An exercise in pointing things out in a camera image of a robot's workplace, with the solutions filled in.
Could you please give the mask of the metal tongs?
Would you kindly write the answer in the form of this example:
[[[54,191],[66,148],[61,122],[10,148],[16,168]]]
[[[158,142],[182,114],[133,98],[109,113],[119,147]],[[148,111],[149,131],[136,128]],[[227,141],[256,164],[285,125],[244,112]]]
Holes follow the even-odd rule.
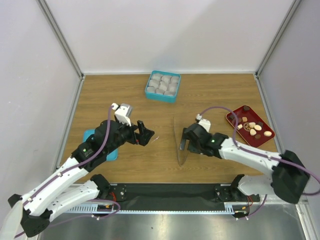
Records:
[[[183,167],[188,159],[189,151],[188,150],[179,150],[179,143],[181,140],[181,134],[178,134],[178,125],[175,117],[172,118],[172,127],[173,127],[173,137],[175,142],[175,152],[176,159],[179,167]]]

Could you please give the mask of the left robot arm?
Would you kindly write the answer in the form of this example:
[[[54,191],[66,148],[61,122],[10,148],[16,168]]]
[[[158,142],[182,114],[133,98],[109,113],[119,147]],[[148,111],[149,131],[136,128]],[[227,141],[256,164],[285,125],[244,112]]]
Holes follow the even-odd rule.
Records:
[[[103,121],[43,183],[29,193],[13,194],[8,199],[10,206],[19,201],[23,204],[20,225],[24,234],[29,238],[38,235],[60,214],[83,202],[113,200],[112,187],[102,174],[93,175],[74,190],[68,188],[106,162],[107,156],[120,146],[146,146],[154,134],[141,120],[132,125]]]

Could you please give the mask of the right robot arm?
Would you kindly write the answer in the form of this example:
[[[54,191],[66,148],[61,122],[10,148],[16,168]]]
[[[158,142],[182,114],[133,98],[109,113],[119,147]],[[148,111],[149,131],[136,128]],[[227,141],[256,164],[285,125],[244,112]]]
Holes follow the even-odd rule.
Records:
[[[261,172],[260,176],[236,176],[230,188],[230,195],[236,201],[242,201],[249,195],[275,194],[287,203],[297,204],[310,179],[310,174],[294,152],[264,151],[222,133],[209,133],[199,123],[183,129],[180,148],[231,160]]]

